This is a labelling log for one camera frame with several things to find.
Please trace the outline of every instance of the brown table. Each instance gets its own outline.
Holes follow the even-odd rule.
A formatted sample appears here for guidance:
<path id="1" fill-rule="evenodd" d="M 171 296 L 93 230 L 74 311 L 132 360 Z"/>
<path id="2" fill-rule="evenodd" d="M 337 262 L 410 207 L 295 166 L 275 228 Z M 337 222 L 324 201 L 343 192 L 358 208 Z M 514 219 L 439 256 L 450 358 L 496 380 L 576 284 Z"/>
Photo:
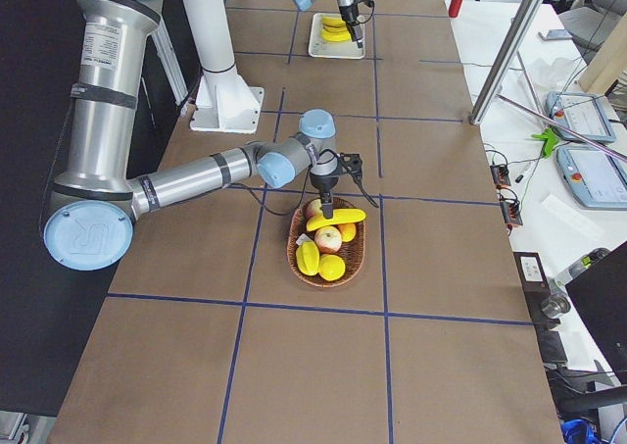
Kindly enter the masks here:
<path id="1" fill-rule="evenodd" d="M 254 138 L 322 108 L 362 154 L 380 210 L 337 187 L 368 214 L 358 276 L 297 279 L 289 218 L 241 189 L 144 216 L 49 442 L 561 442 L 444 3 L 375 1 L 360 61 L 307 56 L 313 13 L 290 0 L 228 4 L 238 70 L 265 88 Z M 181 120 L 162 167 L 251 139 Z M 303 178 L 249 182 L 281 210 Z"/>

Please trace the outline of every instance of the fruit basket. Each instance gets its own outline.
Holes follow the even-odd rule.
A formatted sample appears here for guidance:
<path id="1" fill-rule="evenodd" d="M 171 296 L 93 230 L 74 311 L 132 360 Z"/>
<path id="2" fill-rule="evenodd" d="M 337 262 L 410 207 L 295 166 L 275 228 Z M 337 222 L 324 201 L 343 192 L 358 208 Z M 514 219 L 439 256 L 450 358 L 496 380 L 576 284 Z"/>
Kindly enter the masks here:
<path id="1" fill-rule="evenodd" d="M 297 209 L 292 216 L 292 224 L 290 225 L 290 233 L 287 237 L 287 261 L 290 265 L 290 269 L 299 279 L 306 282 L 309 285 L 328 289 L 330 287 L 337 287 L 351 280 L 359 272 L 363 263 L 364 241 L 365 241 L 365 225 L 363 222 L 357 222 L 357 233 L 352 241 L 342 243 L 340 250 L 335 253 L 344 260 L 346 264 L 346 271 L 344 275 L 337 280 L 328 281 L 323 279 L 319 274 L 316 275 L 304 275 L 299 271 L 296 263 L 296 249 L 298 245 L 296 240 L 306 233 L 311 239 L 314 239 L 313 232 L 307 232 L 306 224 L 307 219 L 305 217 L 305 209 L 309 202 Z M 354 209 L 355 206 L 345 199 L 339 197 L 333 198 L 334 209 Z"/>

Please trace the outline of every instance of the green object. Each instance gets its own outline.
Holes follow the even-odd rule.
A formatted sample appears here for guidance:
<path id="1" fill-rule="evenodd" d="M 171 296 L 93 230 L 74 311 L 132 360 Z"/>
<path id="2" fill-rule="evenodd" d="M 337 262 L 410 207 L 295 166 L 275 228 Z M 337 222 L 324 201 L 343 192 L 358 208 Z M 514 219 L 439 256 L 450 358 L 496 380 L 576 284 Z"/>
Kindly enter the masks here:
<path id="1" fill-rule="evenodd" d="M 542 158 L 549 158 L 549 156 L 553 153 L 555 146 L 559 143 L 559 137 L 553 132 L 552 128 L 545 128 L 545 131 L 542 133 L 534 133 L 531 135 L 533 138 L 537 138 L 538 140 L 544 140 L 545 144 L 542 146 Z"/>

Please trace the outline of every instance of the tablet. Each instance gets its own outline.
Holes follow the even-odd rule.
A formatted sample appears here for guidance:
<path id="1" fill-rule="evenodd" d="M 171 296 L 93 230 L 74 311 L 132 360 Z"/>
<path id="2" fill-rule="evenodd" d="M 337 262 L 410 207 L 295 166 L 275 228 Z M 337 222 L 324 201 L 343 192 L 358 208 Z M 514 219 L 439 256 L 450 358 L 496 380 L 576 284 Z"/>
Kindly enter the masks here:
<path id="1" fill-rule="evenodd" d="M 549 117 L 590 140 L 611 143 L 616 140 L 616 135 L 599 102 L 600 98 L 603 97 L 594 94 L 552 91 L 547 95 Z M 578 140 L 577 137 L 564 132 L 559 127 L 555 127 L 554 131 L 564 140 Z"/>
<path id="2" fill-rule="evenodd" d="M 566 184 L 581 205 L 627 210 L 627 165 L 583 145 L 558 148 L 556 158 Z"/>

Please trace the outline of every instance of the white tray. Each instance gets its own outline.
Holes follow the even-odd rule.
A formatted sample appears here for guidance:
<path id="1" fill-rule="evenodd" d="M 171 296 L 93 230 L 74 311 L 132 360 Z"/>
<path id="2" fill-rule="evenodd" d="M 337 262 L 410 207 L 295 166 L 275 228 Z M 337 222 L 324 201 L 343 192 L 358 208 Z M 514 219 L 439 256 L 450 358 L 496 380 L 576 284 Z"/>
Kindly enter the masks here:
<path id="1" fill-rule="evenodd" d="M 322 31 L 322 17 L 330 16 L 340 18 L 340 15 L 331 15 L 328 13 L 316 13 L 313 15 L 312 32 L 310 33 L 309 53 L 312 57 L 321 57 L 325 59 L 362 59 L 365 56 L 365 32 L 363 46 L 360 49 L 356 42 L 327 42 L 322 40 L 320 32 Z M 359 15 L 358 20 L 363 23 L 363 16 Z"/>

